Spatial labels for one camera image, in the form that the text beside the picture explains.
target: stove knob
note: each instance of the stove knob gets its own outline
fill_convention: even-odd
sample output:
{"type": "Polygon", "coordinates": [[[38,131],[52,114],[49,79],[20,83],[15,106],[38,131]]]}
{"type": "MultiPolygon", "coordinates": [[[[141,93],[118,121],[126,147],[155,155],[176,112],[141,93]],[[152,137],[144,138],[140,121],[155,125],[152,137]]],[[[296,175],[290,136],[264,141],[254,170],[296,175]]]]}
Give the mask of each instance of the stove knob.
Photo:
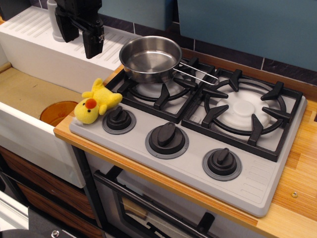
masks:
{"type": "Polygon", "coordinates": [[[131,121],[132,119],[129,113],[120,106],[109,113],[106,123],[112,130],[124,130],[131,124],[131,121]]]}
{"type": "Polygon", "coordinates": [[[233,174],[237,169],[237,161],[228,148],[214,151],[208,158],[209,169],[220,176],[233,174]]]}
{"type": "Polygon", "coordinates": [[[171,155],[184,147],[185,136],[175,126],[175,123],[168,122],[152,131],[149,144],[154,151],[164,155],[171,155]]]}

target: black burner grate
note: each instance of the black burner grate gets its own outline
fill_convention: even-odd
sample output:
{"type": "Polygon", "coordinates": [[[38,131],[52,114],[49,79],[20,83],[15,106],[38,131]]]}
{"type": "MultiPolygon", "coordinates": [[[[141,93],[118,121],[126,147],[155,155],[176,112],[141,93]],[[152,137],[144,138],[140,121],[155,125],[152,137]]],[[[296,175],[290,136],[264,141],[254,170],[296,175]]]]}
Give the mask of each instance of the black burner grate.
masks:
{"type": "MultiPolygon", "coordinates": [[[[189,66],[196,67],[200,70],[207,71],[208,73],[214,73],[215,67],[210,65],[205,65],[199,63],[198,58],[192,58],[190,60],[183,59],[183,62],[189,66]]],[[[189,73],[193,76],[196,75],[195,71],[186,68],[185,65],[181,66],[181,70],[189,73]]],[[[165,84],[162,86],[161,94],[158,98],[155,97],[148,97],[138,93],[136,90],[137,82],[129,79],[124,70],[122,70],[110,83],[107,84],[107,88],[113,92],[121,93],[123,96],[122,103],[129,105],[131,107],[137,108],[144,112],[147,112],[151,115],[166,119],[168,121],[172,121],[174,123],[179,123],[181,119],[184,117],[186,111],[194,102],[195,98],[197,97],[197,92],[199,88],[202,87],[204,83],[196,83],[194,79],[189,76],[183,75],[183,78],[173,78],[173,81],[183,87],[183,91],[175,94],[170,95],[169,91],[165,84]],[[178,98],[184,97],[186,101],[180,107],[178,112],[171,113],[167,111],[166,104],[169,101],[176,100],[178,98]]]]}
{"type": "Polygon", "coordinates": [[[227,78],[227,80],[221,81],[218,85],[214,86],[204,85],[204,87],[200,89],[199,96],[196,98],[194,104],[182,120],[182,126],[276,162],[303,94],[296,90],[285,88],[283,86],[283,83],[281,82],[271,84],[244,76],[241,70],[236,70],[232,72],[224,69],[218,69],[215,75],[216,77],[227,78]],[[252,86],[256,89],[267,91],[267,93],[262,95],[262,101],[276,100],[280,107],[279,110],[266,107],[262,108],[262,111],[276,119],[275,123],[273,123],[268,128],[264,128],[258,120],[257,116],[255,114],[252,114],[252,131],[243,131],[231,128],[217,119],[229,108],[229,106],[223,105],[210,108],[210,99],[228,98],[228,95],[226,93],[221,92],[221,87],[229,85],[234,92],[238,92],[240,83],[252,86]],[[290,97],[295,100],[294,106],[290,113],[286,111],[287,108],[283,97],[290,97]],[[194,122],[193,120],[191,120],[191,118],[201,103],[204,103],[206,116],[202,120],[202,123],[194,122]],[[217,127],[220,127],[225,132],[217,129],[217,127],[214,127],[213,124],[217,127]],[[271,133],[277,128],[283,129],[283,133],[280,137],[275,151],[271,151],[257,145],[257,141],[259,140],[259,138],[261,138],[262,135],[271,133]],[[249,139],[247,141],[243,140],[238,136],[233,136],[235,134],[248,136],[249,139]]]}

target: metal wire handle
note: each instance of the metal wire handle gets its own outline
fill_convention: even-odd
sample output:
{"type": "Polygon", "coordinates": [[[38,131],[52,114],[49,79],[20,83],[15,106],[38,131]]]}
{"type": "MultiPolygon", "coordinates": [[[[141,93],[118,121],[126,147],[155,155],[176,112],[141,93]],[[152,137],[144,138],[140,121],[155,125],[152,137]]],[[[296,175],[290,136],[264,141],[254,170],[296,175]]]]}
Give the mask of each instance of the metal wire handle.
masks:
{"type": "Polygon", "coordinates": [[[202,81],[202,82],[204,82],[204,83],[207,83],[207,84],[209,84],[209,85],[217,85],[217,84],[219,83],[219,79],[218,79],[217,77],[211,75],[211,74],[208,74],[208,73],[206,73],[206,72],[203,72],[203,71],[201,71],[201,70],[199,70],[199,69],[197,69],[197,68],[191,67],[191,66],[189,66],[189,65],[187,65],[187,64],[184,64],[184,63],[181,63],[181,62],[180,62],[180,64],[182,64],[182,65],[184,65],[184,66],[186,66],[186,67],[192,68],[192,69],[194,69],[194,70],[196,70],[196,71],[199,71],[200,73],[203,73],[203,74],[205,74],[205,75],[208,75],[209,77],[212,77],[212,78],[216,79],[217,82],[216,82],[216,83],[209,83],[209,82],[207,82],[207,81],[204,81],[204,80],[202,80],[202,79],[200,79],[200,78],[197,78],[197,77],[195,77],[195,76],[192,76],[192,75],[190,75],[190,74],[188,74],[188,73],[185,73],[185,72],[183,72],[183,71],[180,71],[180,70],[174,68],[175,71],[180,72],[180,73],[183,73],[183,74],[185,74],[185,75],[187,75],[187,76],[189,76],[189,77],[195,78],[195,79],[197,79],[197,80],[199,80],[199,81],[202,81]]]}

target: toy stove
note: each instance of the toy stove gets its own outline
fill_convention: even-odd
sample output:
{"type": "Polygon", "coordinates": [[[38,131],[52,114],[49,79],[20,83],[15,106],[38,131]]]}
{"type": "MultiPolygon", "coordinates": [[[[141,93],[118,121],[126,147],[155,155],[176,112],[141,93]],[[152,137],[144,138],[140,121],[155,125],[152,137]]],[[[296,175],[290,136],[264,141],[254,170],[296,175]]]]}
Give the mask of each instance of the toy stove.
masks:
{"type": "Polygon", "coordinates": [[[301,92],[197,58],[167,83],[138,84],[121,71],[106,87],[123,95],[93,124],[70,130],[255,216],[265,216],[307,101],[301,92]],[[196,77],[210,82],[201,82],[196,77]]]}

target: orange plastic cup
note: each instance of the orange plastic cup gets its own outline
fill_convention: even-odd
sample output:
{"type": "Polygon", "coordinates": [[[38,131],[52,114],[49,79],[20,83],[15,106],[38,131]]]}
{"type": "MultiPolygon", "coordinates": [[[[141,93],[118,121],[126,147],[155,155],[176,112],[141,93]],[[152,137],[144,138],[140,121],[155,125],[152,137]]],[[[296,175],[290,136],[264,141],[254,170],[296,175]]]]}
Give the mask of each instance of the orange plastic cup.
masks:
{"type": "Polygon", "coordinates": [[[73,101],[54,103],[42,111],[40,120],[52,126],[57,126],[68,114],[74,110],[77,104],[77,102],[73,101]]]}

